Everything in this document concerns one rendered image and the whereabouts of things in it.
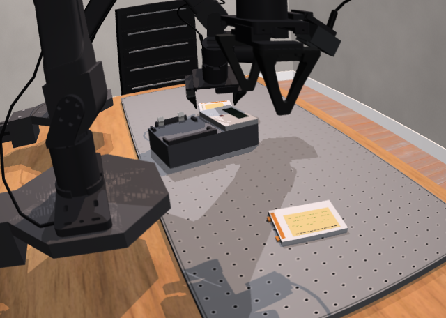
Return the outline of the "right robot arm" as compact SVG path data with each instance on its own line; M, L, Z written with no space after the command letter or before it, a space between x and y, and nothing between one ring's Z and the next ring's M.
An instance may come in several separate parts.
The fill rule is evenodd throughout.
M56 177L56 235L105 231L112 227L112 219L101 155L95 152L89 130L107 100L102 62L95 60L82 0L34 3L46 81L42 89L51 121L45 143ZM295 36L330 56L341 43L312 23L309 35Z

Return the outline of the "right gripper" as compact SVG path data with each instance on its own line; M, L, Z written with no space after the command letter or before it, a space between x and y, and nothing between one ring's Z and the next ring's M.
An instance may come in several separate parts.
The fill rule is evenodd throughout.
M305 16L304 16L305 15ZM302 21L303 20L303 21ZM259 73L263 76L271 101L278 116L291 113L300 91L321 56L321 50L304 47L289 38L294 34L309 34L309 23L320 26L336 36L337 32L313 17L313 12L291 10L287 0L236 0L236 15L221 15L221 26L231 26L231 33L217 34L215 39L228 61L242 91L253 91ZM248 79L238 63L233 46L253 47L253 61ZM283 100L275 64L279 61L299 61L286 100Z

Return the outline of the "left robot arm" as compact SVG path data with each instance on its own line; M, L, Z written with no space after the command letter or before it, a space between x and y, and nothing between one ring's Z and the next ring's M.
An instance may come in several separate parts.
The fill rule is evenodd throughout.
M207 29L207 38L202 41L202 60L208 66L222 66L227 60L220 46L217 44L215 35L231 33L224 31L227 26L221 26L221 15L228 15L217 0L183 0L195 14L195 17ZM91 0L85 12L86 25L89 38L93 42L98 29L104 22L106 16L112 9L116 0ZM250 45L233 46L238 63L252 63L253 51Z

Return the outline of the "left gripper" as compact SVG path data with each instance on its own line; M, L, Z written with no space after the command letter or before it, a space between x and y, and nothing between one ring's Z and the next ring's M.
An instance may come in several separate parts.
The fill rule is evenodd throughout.
M202 68L193 69L192 75L185 76L185 89L187 99L197 109L196 95L198 89L213 89L216 94L233 93L234 105L247 93L243 92L228 62L219 67L208 66L203 60ZM193 86L194 84L194 86Z

